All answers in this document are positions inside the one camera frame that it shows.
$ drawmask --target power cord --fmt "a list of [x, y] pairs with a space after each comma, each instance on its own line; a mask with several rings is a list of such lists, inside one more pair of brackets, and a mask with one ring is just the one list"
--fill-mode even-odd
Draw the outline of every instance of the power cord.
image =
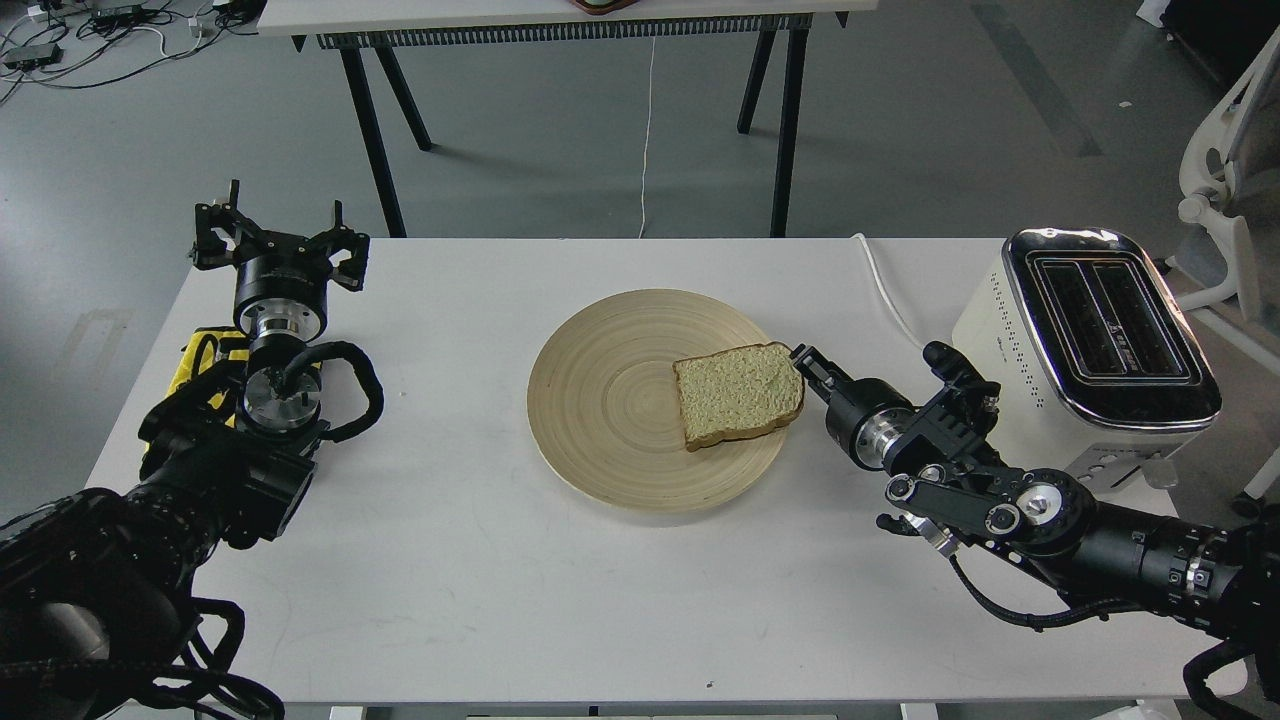
[[[256, 10], [253, 9], [255, 3], [248, 3], [247, 5], [244, 4], [237, 5], [237, 9], [233, 12], [220, 12], [219, 17], [215, 18], [214, 22], [214, 24], [218, 26], [219, 29], [216, 33], [212, 35], [212, 37], [206, 37], [204, 32], [200, 32], [196, 38], [196, 44], [189, 50], [169, 54], [166, 47], [166, 37], [164, 32], [161, 32], [157, 28], [172, 24], [173, 22], [177, 20], [177, 18], [187, 18], [188, 20], [193, 20], [202, 15], [219, 12], [218, 8], [212, 8], [210, 3], [204, 3], [197, 8], [196, 13], [187, 15], [177, 10], [172, 10], [170, 9], [172, 4], [173, 0], [166, 0], [161, 6], [148, 9], [145, 14], [141, 15], [136, 14], [119, 19], [108, 18], [106, 20], [101, 18], [99, 19], [91, 18], [84, 20], [76, 29], [76, 37], [79, 40], [90, 40], [97, 36], [104, 40], [102, 45], [92, 50], [87, 56], [84, 56], [83, 59], [81, 59], [79, 61], [74, 63], [70, 67], [59, 68], [55, 70], [41, 69], [40, 76], [35, 76], [32, 72], [22, 69], [0, 73], [0, 81], [13, 85], [13, 87], [9, 87], [6, 91], [0, 94], [0, 106], [3, 106], [9, 99], [12, 99], [13, 95], [18, 92], [18, 88], [23, 85], [41, 85], [44, 87], [52, 87], [59, 90], [88, 90], [93, 87], [104, 87], [108, 85], [113, 85], [132, 78], [163, 63], [191, 58], [221, 41], [224, 38], [224, 33], [247, 35], [243, 32], [236, 32], [232, 28], [251, 22], [257, 15], [257, 13], [261, 12], [261, 6], [264, 5], [264, 3], [256, 1]], [[50, 20], [49, 26], [45, 27], [44, 29], [38, 31], [31, 37], [27, 37], [24, 41], [18, 42], [17, 38], [14, 38], [14, 32], [18, 28], [20, 28], [26, 22], [29, 20], [31, 20], [29, 15], [24, 15], [23, 18], [19, 18], [13, 26], [10, 26], [9, 29], [3, 33], [3, 38], [0, 38], [0, 50], [3, 50], [9, 44], [13, 44], [19, 47], [28, 46], [35, 40], [44, 37], [50, 32], [59, 32], [59, 35], [51, 40], [52, 42], [56, 42], [70, 33], [70, 28], [67, 26], [65, 20], [63, 18], [58, 18]], [[104, 81], [91, 82], [91, 83], [77, 83], [77, 85], [52, 82], [61, 79], [69, 76], [70, 73], [77, 72], [84, 68], [86, 65], [93, 63], [95, 60], [101, 58], [102, 54], [105, 54], [110, 47], [115, 46], [125, 37], [137, 32], [151, 32], [160, 36], [161, 56], [159, 59], [152, 60], [142, 65], [141, 68], [137, 68], [122, 76]]]
[[640, 165], [640, 232], [636, 234], [637, 238], [644, 237], [644, 227], [648, 222], [644, 206], [644, 183], [645, 176], [649, 174], [649, 136], [653, 132], [653, 61], [657, 56], [658, 36], [655, 35], [653, 36], [653, 44], [649, 46], [649, 118], [644, 123], [644, 156]]
[[854, 236], [854, 240], [856, 240], [863, 246], [863, 252], [867, 255], [867, 265], [872, 270], [872, 279], [876, 281], [876, 290], [879, 291], [881, 300], [884, 301], [884, 306], [888, 307], [888, 311], [893, 315], [893, 319], [897, 320], [897, 329], [902, 331], [902, 334], [906, 337], [906, 340], [911, 341], [911, 345], [923, 348], [924, 343], [920, 342], [920, 338], [916, 337], [914, 332], [911, 332], [911, 327], [906, 324], [906, 319], [902, 318], [902, 314], [899, 313], [897, 310], [897, 305], [893, 304], [893, 299], [890, 297], [888, 288], [884, 287], [884, 278], [881, 277], [879, 265], [876, 263], [876, 256], [872, 255], [872, 246], [869, 242], [867, 242], [867, 236], [864, 236], [863, 233], [858, 233]]

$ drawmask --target tabletop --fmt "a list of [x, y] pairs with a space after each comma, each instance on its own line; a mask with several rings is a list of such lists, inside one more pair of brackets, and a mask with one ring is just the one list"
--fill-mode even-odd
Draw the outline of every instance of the tabletop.
[[652, 20], [872, 10], [878, 0], [640, 0], [607, 15], [591, 15], [568, 0], [271, 0], [262, 35], [316, 35], [598, 20]]
[[[1000, 241], [873, 247], [906, 320], [945, 340]], [[227, 322], [234, 281], [188, 277], [90, 486], [136, 482], [138, 423], [192, 329]], [[282, 538], [223, 547], [196, 575], [248, 616], [233, 671], [287, 701], [365, 705], [1183, 694], [1210, 638], [1140, 614], [1012, 628], [927, 543], [878, 530], [886, 478], [841, 455], [812, 395], [773, 466], [716, 510], [622, 511], [559, 480], [529, 429], [529, 372], [577, 310], [645, 287], [728, 302], [916, 402], [937, 391], [849, 238], [375, 240], [366, 290], [332, 290], [324, 337], [367, 351], [385, 414], [320, 450]], [[361, 404], [326, 370], [328, 419]], [[1171, 511], [1143, 483], [1107, 500]], [[1006, 606], [1061, 609], [979, 551], [961, 559]], [[1229, 692], [1244, 673], [1215, 679]]]

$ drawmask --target black table leg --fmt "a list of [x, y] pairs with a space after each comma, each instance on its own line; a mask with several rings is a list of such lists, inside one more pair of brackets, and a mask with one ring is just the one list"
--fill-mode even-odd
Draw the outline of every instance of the black table leg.
[[396, 59], [396, 51], [390, 47], [375, 47], [374, 53], [378, 53], [378, 60], [383, 64], [383, 72], [387, 73], [387, 82], [392, 83], [392, 92], [396, 94], [396, 101], [401, 105], [401, 111], [404, 113], [404, 119], [408, 120], [408, 129], [413, 133], [413, 140], [417, 141], [417, 149], [429, 151], [434, 147], [431, 142], [431, 136], [426, 135], [426, 126], [422, 124], [422, 115], [417, 111], [417, 102], [413, 102], [413, 94], [408, 90], [408, 83], [404, 82], [404, 73], [399, 69], [399, 61]]
[[778, 128], [778, 168], [773, 179], [773, 218], [769, 237], [786, 237], [791, 206], [791, 169], [796, 159], [796, 126], [800, 122], [800, 87], [804, 83], [804, 51], [808, 29], [792, 29], [787, 37], [787, 70], [782, 81], [782, 126]]
[[390, 237], [408, 237], [404, 233], [404, 218], [399, 211], [399, 200], [396, 199], [396, 182], [392, 179], [392, 168], [387, 163], [383, 133], [378, 129], [378, 113], [374, 110], [374, 97], [369, 94], [369, 77], [365, 76], [365, 63], [360, 59], [358, 49], [343, 49], [339, 53], [342, 53], [342, 68], [347, 72], [351, 101], [356, 106], [356, 119], [360, 120], [360, 135], [365, 137], [365, 152], [369, 154], [369, 167], [374, 170], [378, 200], [383, 204], [387, 233]]
[[751, 132], [751, 118], [755, 117], [755, 102], [760, 99], [760, 86], [764, 85], [764, 70], [769, 67], [769, 54], [773, 51], [776, 29], [762, 29], [755, 40], [755, 56], [751, 58], [751, 74], [746, 77], [746, 95], [742, 96], [742, 109], [737, 114], [737, 132]]

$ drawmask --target toast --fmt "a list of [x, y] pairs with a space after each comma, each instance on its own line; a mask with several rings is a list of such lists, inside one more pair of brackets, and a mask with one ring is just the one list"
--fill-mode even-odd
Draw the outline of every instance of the toast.
[[804, 406], [804, 378], [781, 342], [746, 345], [672, 364], [685, 450], [786, 427]]

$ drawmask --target wooden plate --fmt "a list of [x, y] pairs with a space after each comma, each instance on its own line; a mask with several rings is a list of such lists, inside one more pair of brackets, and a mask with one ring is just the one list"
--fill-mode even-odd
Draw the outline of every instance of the wooden plate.
[[714, 507], [764, 473], [786, 430], [686, 451], [671, 364], [763, 342], [755, 323], [710, 297], [607, 297], [543, 346], [529, 377], [529, 425], [552, 469], [591, 497], [663, 512]]

